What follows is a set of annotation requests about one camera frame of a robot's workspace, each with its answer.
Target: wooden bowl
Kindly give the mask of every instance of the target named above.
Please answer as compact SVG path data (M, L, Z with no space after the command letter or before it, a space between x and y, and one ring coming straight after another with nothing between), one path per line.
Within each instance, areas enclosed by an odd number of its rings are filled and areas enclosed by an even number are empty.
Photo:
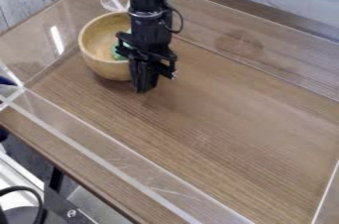
M108 13L91 20L79 37L84 62L94 72L112 80L130 80L128 60L115 60L111 47L118 42L116 32L127 32L127 13Z

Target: brown tabletop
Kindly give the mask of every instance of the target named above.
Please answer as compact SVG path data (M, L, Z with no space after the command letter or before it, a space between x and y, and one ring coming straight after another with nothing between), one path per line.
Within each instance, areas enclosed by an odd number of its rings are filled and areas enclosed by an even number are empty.
M144 95L86 67L76 40L104 13L98 0L63 0L8 32L1 60L33 92L252 222L310 223L339 153L338 44L207 0L172 3L187 20L172 43L180 76ZM186 223L15 109L0 123L136 222ZM110 142L73 133L108 155Z

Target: screw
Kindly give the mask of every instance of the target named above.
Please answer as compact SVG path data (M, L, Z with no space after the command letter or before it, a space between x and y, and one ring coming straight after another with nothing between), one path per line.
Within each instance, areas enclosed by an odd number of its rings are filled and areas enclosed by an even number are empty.
M75 218L76 215L78 215L78 212L76 212L75 210L69 210L69 212L68 212L68 217L69 217L69 218Z

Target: bowl rim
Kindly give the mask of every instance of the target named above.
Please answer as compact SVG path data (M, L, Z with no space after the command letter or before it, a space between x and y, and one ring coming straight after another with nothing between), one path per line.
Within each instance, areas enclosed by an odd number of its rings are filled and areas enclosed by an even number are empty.
M98 60L98 61L103 61L103 62L107 62L107 63L128 63L128 59L127 60L106 60L106 59L102 59L102 58L98 58L96 56L94 56L90 51L87 50L86 48L86 45L84 45L84 34L86 34L86 30L88 29L88 27L96 22L99 21L102 18L106 18L108 16L112 16L112 15L127 15L127 12L110 12L110 13L106 13L100 16L98 16L96 18L94 18L91 21L87 22L87 24L83 26L82 28L82 31L80 31L80 35L79 35L79 45L80 45L80 49L82 49L82 52L90 56L94 60Z

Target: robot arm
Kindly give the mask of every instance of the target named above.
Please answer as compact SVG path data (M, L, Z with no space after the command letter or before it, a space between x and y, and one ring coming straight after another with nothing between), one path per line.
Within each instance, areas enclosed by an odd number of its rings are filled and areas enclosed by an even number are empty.
M178 56L168 47L172 33L178 33L172 30L172 15L174 12L179 15L180 13L168 5L167 0L130 1L131 34L122 32L116 34L119 39L116 51L130 60L136 92L147 92L156 87L159 75L175 78Z

